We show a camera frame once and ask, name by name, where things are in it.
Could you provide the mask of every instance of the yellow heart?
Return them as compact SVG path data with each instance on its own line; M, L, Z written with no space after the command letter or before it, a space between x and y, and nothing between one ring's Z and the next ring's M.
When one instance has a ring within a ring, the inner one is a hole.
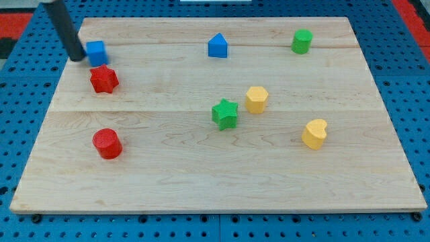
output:
M319 150L327 137L326 127L327 122L323 119L310 121L303 130L303 143L311 149Z

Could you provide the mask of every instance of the plastic block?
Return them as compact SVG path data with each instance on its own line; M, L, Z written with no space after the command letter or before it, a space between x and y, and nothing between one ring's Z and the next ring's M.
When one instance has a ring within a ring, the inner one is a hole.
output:
M210 57L227 58L228 43L221 33L217 33L208 43Z
M303 130L302 140L311 149L319 150L324 143L327 133L327 122L323 119L310 121Z
M291 49L296 54L305 54L309 51L312 33L309 30L297 30L294 34Z
M223 98L220 104L212 107L212 121L219 125L220 130L236 128L237 107L237 103Z
M116 158L122 152L120 139L110 128L97 131L93 136L93 145L103 159Z
M250 87L245 100L245 107L248 109L248 112L252 114L261 114L264 112L267 105L267 97L269 97L269 93L264 87Z
M87 42L87 56L92 67L109 64L103 41Z
M115 71L109 69L105 64L97 68L92 68L90 71L91 84L93 84L96 93L112 93L114 91L114 87L120 84Z

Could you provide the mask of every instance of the yellow block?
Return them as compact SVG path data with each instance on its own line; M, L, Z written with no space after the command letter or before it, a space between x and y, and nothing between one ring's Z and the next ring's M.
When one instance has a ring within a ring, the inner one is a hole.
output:
M252 114L260 114L264 112L267 105L267 97L269 93L264 87L250 87L247 92L245 107Z
M327 137L327 133L325 132L326 127L327 122L323 119L310 121L303 130L303 142L309 146L309 148L319 150Z

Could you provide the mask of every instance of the red star block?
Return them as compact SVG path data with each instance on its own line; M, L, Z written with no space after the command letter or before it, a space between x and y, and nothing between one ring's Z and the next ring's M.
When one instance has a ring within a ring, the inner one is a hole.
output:
M93 84L96 93L112 93L114 87L120 84L118 78L116 78L115 71L109 69L105 64L97 68L92 68L90 71L91 84Z

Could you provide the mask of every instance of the blue house-shaped block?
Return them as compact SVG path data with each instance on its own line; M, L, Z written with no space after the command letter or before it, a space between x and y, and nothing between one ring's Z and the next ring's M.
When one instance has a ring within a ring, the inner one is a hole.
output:
M227 58L228 43L221 33L217 33L208 42L208 55L210 57Z
M93 67L98 67L102 64L109 64L105 44L101 40L87 42L87 56L89 63Z

